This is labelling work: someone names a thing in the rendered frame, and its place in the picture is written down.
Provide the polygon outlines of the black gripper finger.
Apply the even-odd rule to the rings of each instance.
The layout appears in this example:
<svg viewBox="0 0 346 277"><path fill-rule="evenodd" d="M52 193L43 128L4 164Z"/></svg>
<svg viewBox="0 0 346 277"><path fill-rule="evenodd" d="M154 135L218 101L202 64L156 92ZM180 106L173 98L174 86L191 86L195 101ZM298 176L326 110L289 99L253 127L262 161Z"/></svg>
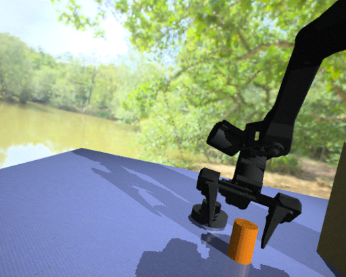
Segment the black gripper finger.
<svg viewBox="0 0 346 277"><path fill-rule="evenodd" d="M216 206L216 197L218 193L218 184L204 180L201 189L201 194L205 195L207 200L207 218L208 227L211 226L214 217L214 210Z"/></svg>
<svg viewBox="0 0 346 277"><path fill-rule="evenodd" d="M262 235L261 249L265 248L277 225L283 224L292 215L293 212L289 209L282 208L278 205L274 207L274 209L266 216L266 225Z"/></svg>

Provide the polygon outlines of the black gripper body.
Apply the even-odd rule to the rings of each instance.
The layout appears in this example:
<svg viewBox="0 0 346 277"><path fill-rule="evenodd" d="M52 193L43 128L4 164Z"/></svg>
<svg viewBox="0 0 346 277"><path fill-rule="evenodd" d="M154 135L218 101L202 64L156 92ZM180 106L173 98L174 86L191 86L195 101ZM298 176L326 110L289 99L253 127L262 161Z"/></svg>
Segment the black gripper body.
<svg viewBox="0 0 346 277"><path fill-rule="evenodd" d="M293 215L286 221L291 222L302 213L298 198L278 193L274 198L261 194L266 165L255 157L240 157L234 169L232 182L220 180L220 172L202 168L198 175L196 189L201 191L203 181L218 184L218 189L246 200L269 207L270 213L276 205L289 209Z"/></svg>

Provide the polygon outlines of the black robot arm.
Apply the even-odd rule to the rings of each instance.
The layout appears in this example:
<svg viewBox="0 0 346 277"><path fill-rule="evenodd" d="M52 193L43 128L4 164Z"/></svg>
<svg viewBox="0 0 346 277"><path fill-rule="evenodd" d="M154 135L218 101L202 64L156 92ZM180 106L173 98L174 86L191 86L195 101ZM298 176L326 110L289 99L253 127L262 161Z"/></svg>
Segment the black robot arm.
<svg viewBox="0 0 346 277"><path fill-rule="evenodd" d="M322 60L346 50L346 0L333 3L321 16L302 28L283 77L276 102L263 121L241 130L223 120L212 128L206 143L233 156L255 157L264 164L291 150L295 119ZM259 132L259 140L255 134Z"/></svg>

